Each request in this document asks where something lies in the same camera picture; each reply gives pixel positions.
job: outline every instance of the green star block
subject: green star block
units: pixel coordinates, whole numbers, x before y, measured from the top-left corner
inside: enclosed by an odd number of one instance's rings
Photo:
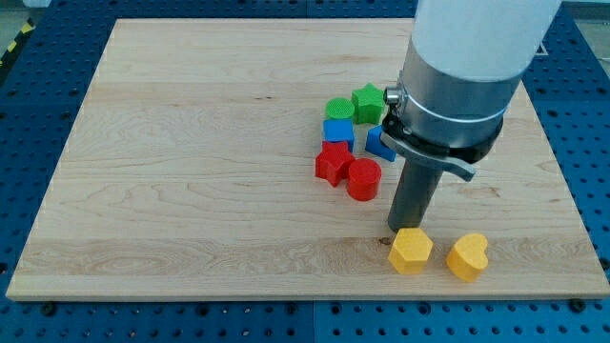
[[[346,98],[335,98],[326,103],[326,117],[328,119],[352,119],[354,104]]]
[[[356,109],[356,124],[379,124],[385,106],[382,90],[369,83],[363,89],[352,91],[352,103]]]

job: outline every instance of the toy block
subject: toy block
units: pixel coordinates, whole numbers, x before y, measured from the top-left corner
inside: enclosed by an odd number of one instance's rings
[[[434,243],[420,228],[403,228],[392,244],[388,260],[401,274],[417,274],[428,262]]]
[[[348,150],[347,142],[322,142],[322,152],[315,158],[315,176],[327,179],[336,187],[347,178],[348,169],[354,156]]]
[[[348,170],[347,193],[355,200],[368,201],[377,196],[381,167],[370,158],[358,158]]]
[[[487,268],[485,255],[487,238],[480,233],[462,236],[447,255],[447,266],[451,272],[466,282],[474,282]]]
[[[326,103],[326,118],[328,119],[352,119],[354,116],[354,104],[346,98],[335,98]]]
[[[354,149],[354,125],[352,119],[324,120],[324,140],[332,143],[347,142],[350,151]]]
[[[381,131],[382,128],[380,125],[369,130],[369,133],[366,135],[366,146],[364,147],[364,150],[387,159],[390,162],[394,162],[397,159],[397,153],[381,142]]]
[[[357,124],[379,124],[379,118],[385,107],[382,90],[369,83],[362,89],[352,91],[352,103]]]

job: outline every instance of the blue cube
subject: blue cube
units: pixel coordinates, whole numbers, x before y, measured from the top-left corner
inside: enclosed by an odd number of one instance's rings
[[[376,126],[369,130],[366,136],[366,147],[364,150],[375,154],[381,158],[385,158],[390,162],[394,162],[397,159],[397,153],[392,149],[386,147],[381,142],[381,126]]]
[[[354,150],[354,126],[352,119],[324,120],[324,140],[327,142],[347,142],[350,151]]]

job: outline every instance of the wood grain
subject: wood grain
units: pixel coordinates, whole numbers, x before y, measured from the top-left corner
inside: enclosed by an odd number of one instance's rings
[[[523,87],[494,150],[444,175],[417,276],[387,261],[403,160],[360,203],[315,179],[326,101],[391,85],[412,21],[119,20],[10,282],[14,300],[542,299],[608,282]],[[356,128],[356,156],[366,131]],[[482,232],[490,266],[444,265]]]

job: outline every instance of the yellow hexagon block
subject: yellow hexagon block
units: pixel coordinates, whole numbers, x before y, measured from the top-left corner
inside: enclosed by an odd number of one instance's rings
[[[401,274],[420,273],[428,262],[434,243],[420,228],[400,229],[388,260]]]
[[[480,233],[462,236],[447,255],[447,266],[451,272],[466,282],[474,282],[487,268],[485,250],[487,238]]]

